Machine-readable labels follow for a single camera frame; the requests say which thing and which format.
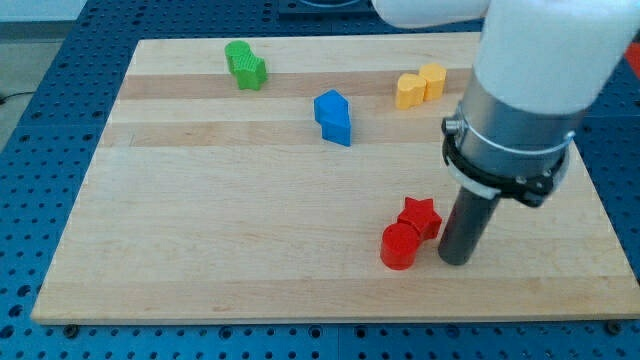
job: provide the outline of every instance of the red star block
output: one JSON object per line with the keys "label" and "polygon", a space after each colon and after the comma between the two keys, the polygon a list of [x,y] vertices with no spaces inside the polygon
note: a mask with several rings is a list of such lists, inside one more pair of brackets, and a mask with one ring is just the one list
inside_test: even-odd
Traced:
{"label": "red star block", "polygon": [[420,242],[435,239],[442,225],[442,218],[433,208],[433,199],[404,199],[404,210],[398,215],[398,222],[411,225],[420,234]]}
{"label": "red star block", "polygon": [[420,239],[411,225],[391,224],[382,233],[380,258],[393,270],[405,270],[413,265],[418,247]]}

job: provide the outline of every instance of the cable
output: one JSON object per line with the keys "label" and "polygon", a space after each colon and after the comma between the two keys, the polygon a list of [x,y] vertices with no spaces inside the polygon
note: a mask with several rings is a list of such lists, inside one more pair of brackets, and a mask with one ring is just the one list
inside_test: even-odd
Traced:
{"label": "cable", "polygon": [[7,95],[7,96],[5,96],[3,98],[0,98],[0,105],[5,104],[7,102],[7,100],[9,100],[9,98],[12,98],[14,96],[33,95],[35,93],[36,93],[35,91],[23,91],[23,92]]}

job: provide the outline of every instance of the black cylinder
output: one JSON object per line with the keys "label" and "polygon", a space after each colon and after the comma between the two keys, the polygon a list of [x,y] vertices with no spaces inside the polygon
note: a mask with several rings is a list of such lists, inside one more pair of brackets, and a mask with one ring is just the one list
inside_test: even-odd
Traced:
{"label": "black cylinder", "polygon": [[465,264],[499,201],[499,196],[487,200],[461,187],[438,246],[440,258],[451,265]]}

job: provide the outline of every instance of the wooden cutting board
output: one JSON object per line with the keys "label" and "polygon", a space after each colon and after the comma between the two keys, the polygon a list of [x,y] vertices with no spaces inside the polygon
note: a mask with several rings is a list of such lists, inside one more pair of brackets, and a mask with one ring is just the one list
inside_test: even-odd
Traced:
{"label": "wooden cutting board", "polygon": [[[138,44],[32,317],[43,324],[637,318],[640,291],[575,148],[540,209],[503,201],[471,262],[422,246],[379,259],[405,196],[458,190],[440,121],[478,34],[247,39],[259,92],[227,73],[229,39]],[[394,83],[436,61],[444,98],[400,111]],[[351,104],[353,146],[323,141],[313,99]]]}

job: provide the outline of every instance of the blue pegboard table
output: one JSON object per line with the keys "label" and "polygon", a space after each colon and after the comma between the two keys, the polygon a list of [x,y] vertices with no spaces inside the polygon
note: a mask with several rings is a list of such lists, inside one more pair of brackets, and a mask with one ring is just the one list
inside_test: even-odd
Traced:
{"label": "blue pegboard table", "polygon": [[[375,15],[284,21],[276,9],[273,0],[88,1],[0,155],[0,360],[640,358],[640,321],[81,327],[75,338],[33,323],[29,313],[139,39],[401,32]],[[429,31],[480,28],[471,21]],[[621,62],[576,139],[636,274],[639,85]]]}

